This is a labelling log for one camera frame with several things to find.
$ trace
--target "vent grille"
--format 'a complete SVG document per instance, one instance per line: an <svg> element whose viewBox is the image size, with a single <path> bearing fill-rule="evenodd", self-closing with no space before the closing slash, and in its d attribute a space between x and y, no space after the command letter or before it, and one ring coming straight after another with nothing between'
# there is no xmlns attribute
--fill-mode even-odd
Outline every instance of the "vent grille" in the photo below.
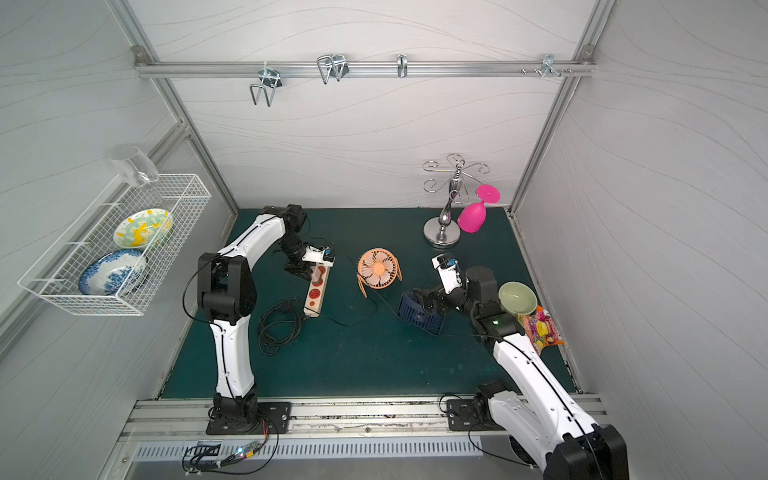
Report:
<svg viewBox="0 0 768 480"><path fill-rule="evenodd" d="M481 438L472 439L482 448ZM218 443L214 440L201 442L141 442L134 462L180 461L187 448L202 444ZM221 442L219 459L226 458L247 442L226 440ZM268 458L274 449L273 442L252 458ZM281 439L274 459L306 458L386 458L386 457L456 457L480 456L482 452L462 436L407 437L371 439Z"/></svg>

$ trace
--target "snack package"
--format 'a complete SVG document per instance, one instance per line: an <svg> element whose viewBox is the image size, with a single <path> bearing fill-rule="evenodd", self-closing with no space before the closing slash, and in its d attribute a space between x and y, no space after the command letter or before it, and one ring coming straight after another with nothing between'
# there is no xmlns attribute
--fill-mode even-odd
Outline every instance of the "snack package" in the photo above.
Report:
<svg viewBox="0 0 768 480"><path fill-rule="evenodd" d="M536 349L536 353L541 355L541 350L550 345L562 345L564 342L560 339L557 327L554 326L552 317L549 316L549 312L536 306L536 311L531 315L518 315L518 321L523 328L525 328L525 334L533 343L533 347Z"/></svg>

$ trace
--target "white robotic arm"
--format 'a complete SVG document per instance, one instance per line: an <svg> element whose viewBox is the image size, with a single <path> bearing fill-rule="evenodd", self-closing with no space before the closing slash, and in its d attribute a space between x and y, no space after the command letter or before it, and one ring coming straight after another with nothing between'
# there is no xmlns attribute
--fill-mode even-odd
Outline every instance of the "white robotic arm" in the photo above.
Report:
<svg viewBox="0 0 768 480"><path fill-rule="evenodd" d="M493 272L474 266L462 278L458 262L449 254L438 255L432 264L442 285L417 295L425 312L456 308L466 314L477 337L524 396L521 399L503 381L480 386L472 405L474 419L453 422L452 429L486 422L500 425L536 462L545 479L629 479L621 435L611 426L600 427L541 361L517 319L502 311Z"/></svg>
<svg viewBox="0 0 768 480"><path fill-rule="evenodd" d="M316 263L333 265L329 249L302 243L298 232L305 219L299 205L266 207L235 241L200 256L197 304L214 334L218 371L207 429L211 435L249 431L260 415L248 345L248 324L257 298L251 268L277 241L288 256L286 270L305 280L310 280Z"/></svg>

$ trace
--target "wall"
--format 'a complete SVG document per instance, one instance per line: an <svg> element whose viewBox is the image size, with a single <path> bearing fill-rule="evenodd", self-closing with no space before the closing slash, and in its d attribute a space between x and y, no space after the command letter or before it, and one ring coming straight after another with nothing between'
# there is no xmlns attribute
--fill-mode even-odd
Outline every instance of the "wall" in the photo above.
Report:
<svg viewBox="0 0 768 480"><path fill-rule="evenodd" d="M351 2L131 0L162 61L571 59L594 0ZM559 81L536 78L286 79L253 105L252 79L174 81L243 208L442 206L426 161L491 167L511 198ZM439 174L440 184L448 174ZM474 184L470 183L472 198Z"/></svg>
<svg viewBox="0 0 768 480"><path fill-rule="evenodd" d="M518 212L635 478L768 469L767 22L619 2Z"/></svg>
<svg viewBox="0 0 768 480"><path fill-rule="evenodd" d="M2 11L0 312L22 293L16 280L115 175L106 151L148 151L175 122L134 73L103 1L6 2ZM189 146L163 171L198 173L214 199L147 315L77 317L48 306L0 361L3 478L95 478L134 401L167 372L186 325L180 290L200 251L225 240L229 213Z"/></svg>

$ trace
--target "white wire basket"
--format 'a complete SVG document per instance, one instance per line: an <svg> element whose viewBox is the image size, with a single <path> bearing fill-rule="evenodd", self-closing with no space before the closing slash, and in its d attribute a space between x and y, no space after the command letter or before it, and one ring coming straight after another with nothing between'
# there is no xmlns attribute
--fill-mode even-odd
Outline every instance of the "white wire basket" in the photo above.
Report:
<svg viewBox="0 0 768 480"><path fill-rule="evenodd" d="M161 174L155 193L127 185L120 189L115 182L120 182L119 177L30 267L18 281L22 288L75 315L144 315L208 203L210 192L195 174ZM117 198L107 199L108 192L116 189ZM168 222L164 220L141 254L147 261L144 271L135 273L134 267L112 295L82 294L78 289L82 273L108 253L121 250L113 241L115 229L130 215L157 208L157 194L162 197L163 208L170 211L172 224L163 235ZM131 283L137 275L145 276L138 287Z"/></svg>

